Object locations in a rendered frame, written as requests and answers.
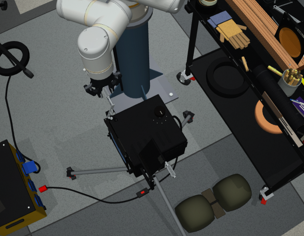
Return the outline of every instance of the orange ring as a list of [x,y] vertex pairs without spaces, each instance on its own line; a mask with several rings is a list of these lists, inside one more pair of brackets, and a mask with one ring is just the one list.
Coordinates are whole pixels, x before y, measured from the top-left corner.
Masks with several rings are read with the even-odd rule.
[[255,118],[260,128],[271,134],[282,134],[282,130],[277,125],[273,125],[266,120],[266,118],[263,116],[262,109],[263,104],[261,101],[258,101],[255,107]]

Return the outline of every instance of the wrench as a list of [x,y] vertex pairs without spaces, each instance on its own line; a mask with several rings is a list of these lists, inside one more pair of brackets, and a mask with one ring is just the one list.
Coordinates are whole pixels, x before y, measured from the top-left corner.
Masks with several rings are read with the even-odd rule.
[[[279,8],[278,6],[274,5],[273,9],[277,10],[278,12],[284,14],[284,10],[282,10],[281,8]],[[293,17],[292,15],[290,15],[292,19],[295,20],[296,23],[300,23],[300,20],[296,19],[295,17]]]

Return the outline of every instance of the gray carpet floor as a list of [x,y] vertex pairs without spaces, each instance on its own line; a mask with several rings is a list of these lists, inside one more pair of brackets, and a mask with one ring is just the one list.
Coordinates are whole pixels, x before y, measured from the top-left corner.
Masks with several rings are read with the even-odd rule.
[[[69,166],[75,170],[124,166],[110,139],[105,139],[107,127],[103,119],[109,103],[86,94],[83,88],[89,79],[81,68],[77,37],[85,26],[60,18],[55,11],[56,0],[21,15],[13,0],[7,1],[8,10],[0,10],[0,42],[24,43],[30,50],[27,67],[35,75],[33,79],[23,73],[13,76],[8,91],[17,145],[42,168],[40,174],[31,175],[32,180],[38,187],[67,187],[100,199],[108,197],[107,201],[135,197],[136,192],[147,186],[145,180],[141,181],[143,177],[121,172],[84,175],[75,181],[66,177]],[[197,82],[185,87],[175,77],[185,68],[191,18],[192,14],[184,9],[174,15],[154,10],[149,21],[150,54],[179,96],[167,104],[168,109],[180,119],[185,110],[196,114],[194,122],[183,129],[188,147],[176,166],[177,178],[162,182],[164,191],[175,207],[222,178],[241,174],[249,182],[253,198],[194,235],[282,235],[304,221],[304,184],[297,178],[294,180],[297,192],[288,184],[266,206],[260,204],[262,179],[210,100]],[[201,25],[196,47],[194,58],[218,48]],[[20,51],[11,53],[21,58]],[[11,66],[4,57],[0,65]],[[4,99],[6,82],[7,77],[0,76],[0,141],[8,139],[14,144]],[[165,174],[158,173],[158,178]],[[39,195],[47,207],[47,217],[11,235],[180,233],[157,188],[124,204],[99,203],[64,190],[50,189]]]

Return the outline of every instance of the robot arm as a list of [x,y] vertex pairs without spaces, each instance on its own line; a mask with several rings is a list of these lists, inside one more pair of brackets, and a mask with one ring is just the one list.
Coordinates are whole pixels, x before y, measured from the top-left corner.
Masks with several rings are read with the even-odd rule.
[[145,6],[175,14],[184,1],[110,0],[103,3],[97,0],[57,0],[56,10],[60,17],[88,26],[77,40],[84,71],[92,82],[88,88],[95,87],[100,96],[102,87],[115,78],[111,51],[126,27],[145,15]]

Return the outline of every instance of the blue cylindrical pedestal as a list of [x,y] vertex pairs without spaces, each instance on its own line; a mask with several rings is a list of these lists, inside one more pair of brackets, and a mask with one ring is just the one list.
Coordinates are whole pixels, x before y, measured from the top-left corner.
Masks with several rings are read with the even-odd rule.
[[131,98],[141,98],[150,90],[150,56],[148,48],[148,22],[124,31],[116,44],[123,92]]

